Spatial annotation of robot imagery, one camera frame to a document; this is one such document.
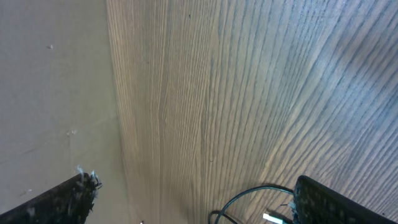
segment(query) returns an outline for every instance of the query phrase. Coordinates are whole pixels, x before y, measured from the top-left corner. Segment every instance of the black cable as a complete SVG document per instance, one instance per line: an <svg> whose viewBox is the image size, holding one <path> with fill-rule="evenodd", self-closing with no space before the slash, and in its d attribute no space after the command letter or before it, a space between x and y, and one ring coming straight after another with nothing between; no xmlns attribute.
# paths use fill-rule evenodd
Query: black cable
<svg viewBox="0 0 398 224"><path fill-rule="evenodd" d="M265 189L279 190L281 192L285 192L285 193L293 195L293 190L290 190L285 187L277 186L277 185L264 185L264 186L260 186L260 187L253 187L249 190L245 190L244 192L239 193L237 196L233 197L226 205L224 205L223 209L221 209L221 211L218 213L215 224L218 224L218 221L225 214L225 211L228 209L228 207L231 206L231 204L234 203L234 201L236 201L238 198L242 197L243 195L249 194L251 192L255 192L257 190L265 190ZM210 218L211 218L211 215L208 216L208 224L211 224Z"/></svg>
<svg viewBox="0 0 398 224"><path fill-rule="evenodd" d="M218 211L218 210L215 210L215 211L212 211L212 212L210 212L210 214L209 214L209 216L208 216L208 219L210 220L211 219L211 217L213 216L213 215L219 215L220 214L220 211ZM231 223L233 223L233 224L238 224L233 218L231 218L229 215L227 215L227 214L222 214L222 216L224 216L225 218L227 218Z"/></svg>

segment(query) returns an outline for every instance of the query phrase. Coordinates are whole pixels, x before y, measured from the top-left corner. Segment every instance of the floor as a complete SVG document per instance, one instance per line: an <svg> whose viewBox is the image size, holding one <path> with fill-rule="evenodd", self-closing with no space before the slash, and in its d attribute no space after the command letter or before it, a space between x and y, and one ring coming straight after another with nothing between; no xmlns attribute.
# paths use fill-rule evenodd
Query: floor
<svg viewBox="0 0 398 224"><path fill-rule="evenodd" d="M131 223L305 174L398 222L398 2L107 0ZM289 216L263 191L228 213Z"/></svg>
<svg viewBox="0 0 398 224"><path fill-rule="evenodd" d="M0 72L0 213L81 166L86 223L131 223L105 0L0 0Z"/></svg>

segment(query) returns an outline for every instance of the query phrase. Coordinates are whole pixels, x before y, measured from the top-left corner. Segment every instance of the gray floor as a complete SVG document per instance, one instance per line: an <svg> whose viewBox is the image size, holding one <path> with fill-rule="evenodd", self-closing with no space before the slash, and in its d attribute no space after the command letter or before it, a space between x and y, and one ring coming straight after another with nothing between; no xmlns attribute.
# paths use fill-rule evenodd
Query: gray floor
<svg viewBox="0 0 398 224"><path fill-rule="evenodd" d="M0 213L95 169L87 223L129 223L104 0L0 0Z"/></svg>

